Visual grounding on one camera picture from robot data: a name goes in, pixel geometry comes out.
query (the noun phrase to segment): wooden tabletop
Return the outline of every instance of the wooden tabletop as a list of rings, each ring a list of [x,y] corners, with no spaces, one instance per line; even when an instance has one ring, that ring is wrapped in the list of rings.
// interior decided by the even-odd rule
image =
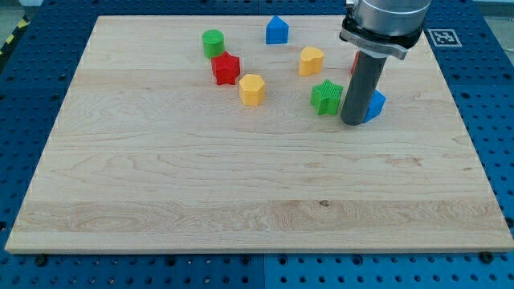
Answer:
[[[171,254],[511,250],[512,236],[425,37],[389,57],[382,114],[317,116],[313,85],[345,86],[341,17],[99,17],[6,248]],[[267,96],[215,84],[219,29]],[[324,69],[298,75],[300,52]]]

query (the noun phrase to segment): blue block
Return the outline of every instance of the blue block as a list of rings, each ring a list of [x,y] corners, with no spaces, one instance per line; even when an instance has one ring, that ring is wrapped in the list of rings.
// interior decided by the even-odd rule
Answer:
[[[364,118],[365,123],[372,120],[380,114],[382,108],[384,107],[385,101],[386,97],[383,96],[379,91],[375,91],[373,93],[371,103],[369,104],[368,111],[366,112],[366,116]]]
[[[266,26],[266,44],[285,44],[288,35],[289,25],[279,16],[273,16]]]

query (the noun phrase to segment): hole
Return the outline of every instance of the hole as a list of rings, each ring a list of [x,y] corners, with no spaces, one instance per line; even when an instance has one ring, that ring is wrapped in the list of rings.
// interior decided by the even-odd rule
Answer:
[[[34,264],[37,267],[45,267],[48,263],[48,257],[45,254],[38,255],[34,258]]]
[[[251,257],[250,256],[241,256],[241,264],[243,265],[250,265],[251,263]]]
[[[363,263],[362,256],[360,256],[360,255],[353,255],[352,256],[352,263],[353,263],[353,265],[356,265],[356,266],[362,265],[362,263]]]
[[[286,256],[280,256],[279,257],[279,264],[284,266],[288,264],[288,257]]]
[[[491,254],[491,252],[480,252],[479,253],[479,259],[484,264],[490,264],[494,260],[494,256]]]

